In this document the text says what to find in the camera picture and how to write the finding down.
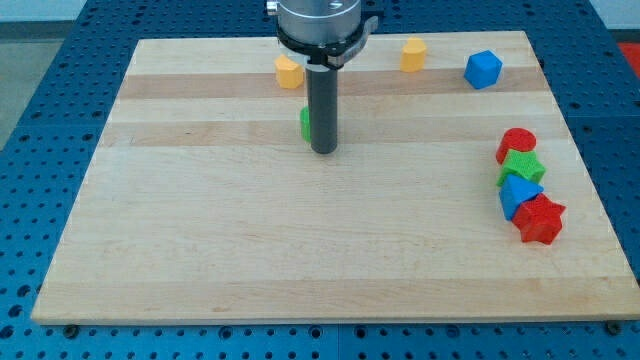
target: toy block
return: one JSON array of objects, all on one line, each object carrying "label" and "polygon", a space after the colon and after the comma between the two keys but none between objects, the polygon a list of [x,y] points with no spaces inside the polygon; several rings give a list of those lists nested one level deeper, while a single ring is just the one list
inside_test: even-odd
[{"label": "toy block", "polygon": [[542,193],[544,188],[534,182],[525,180],[519,176],[507,175],[502,189],[500,189],[500,202],[502,211],[507,220],[511,220],[518,207],[525,201],[535,198]]},{"label": "toy block", "polygon": [[302,66],[285,55],[280,55],[275,61],[276,81],[283,89],[296,89],[304,82]]},{"label": "toy block", "polygon": [[311,142],[311,125],[309,125],[309,107],[300,110],[300,133],[304,141]]},{"label": "toy block", "polygon": [[522,242],[539,241],[550,245],[562,230],[560,215],[565,209],[564,205],[539,194],[520,205],[512,222],[520,230]]},{"label": "toy block", "polygon": [[537,184],[542,180],[545,171],[547,169],[538,161],[535,151],[509,150],[502,163],[502,171],[496,185],[502,186],[509,174],[520,176]]},{"label": "toy block", "polygon": [[520,152],[532,151],[536,147],[536,136],[529,130],[522,128],[512,128],[507,130],[502,136],[500,146],[496,152],[496,160],[500,165],[507,156],[507,151],[518,150]]},{"label": "toy block", "polygon": [[424,67],[424,59],[427,57],[427,45],[422,39],[410,37],[402,48],[400,59],[400,71],[416,72]]},{"label": "toy block", "polygon": [[498,82],[502,61],[489,50],[471,55],[464,78],[476,89],[484,89]]}]

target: red cylinder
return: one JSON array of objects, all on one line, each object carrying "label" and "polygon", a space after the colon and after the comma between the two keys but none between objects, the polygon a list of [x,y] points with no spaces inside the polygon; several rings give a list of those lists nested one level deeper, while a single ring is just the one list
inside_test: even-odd
[{"label": "red cylinder", "polygon": [[536,147],[536,136],[527,129],[512,128],[502,136],[502,141],[496,152],[496,160],[502,165],[509,149],[527,152]]}]

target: red star block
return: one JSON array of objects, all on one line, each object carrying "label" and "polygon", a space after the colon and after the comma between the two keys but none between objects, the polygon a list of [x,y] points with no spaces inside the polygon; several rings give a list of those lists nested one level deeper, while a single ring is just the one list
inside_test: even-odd
[{"label": "red star block", "polygon": [[502,141],[496,152],[496,160],[502,165],[507,152],[518,150],[520,152],[529,152],[536,147],[536,136],[531,131],[523,128],[512,128],[507,130],[502,136]]},{"label": "red star block", "polygon": [[520,230],[522,242],[539,241],[550,245],[562,230],[560,215],[565,209],[564,205],[539,194],[520,205],[512,222]]}]

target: green block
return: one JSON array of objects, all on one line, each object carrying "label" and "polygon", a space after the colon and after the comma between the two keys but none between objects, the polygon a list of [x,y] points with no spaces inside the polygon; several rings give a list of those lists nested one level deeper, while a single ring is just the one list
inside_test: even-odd
[{"label": "green block", "polygon": [[309,125],[309,107],[305,106],[300,110],[300,133],[304,141],[311,142],[311,126]]},{"label": "green block", "polygon": [[547,169],[538,161],[535,151],[520,152],[510,149],[502,163],[502,171],[496,185],[502,186],[509,174],[520,176],[537,184],[542,180],[545,171]]}]

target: green hexagonal prism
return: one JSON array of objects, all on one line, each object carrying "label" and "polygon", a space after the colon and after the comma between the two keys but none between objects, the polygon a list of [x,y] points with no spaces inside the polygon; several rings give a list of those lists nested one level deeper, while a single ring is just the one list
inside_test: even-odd
[{"label": "green hexagonal prism", "polygon": [[535,151],[520,152],[509,150],[502,164],[502,171],[496,185],[502,186],[509,174],[520,176],[537,184],[542,180],[545,171],[547,169],[538,161]]}]

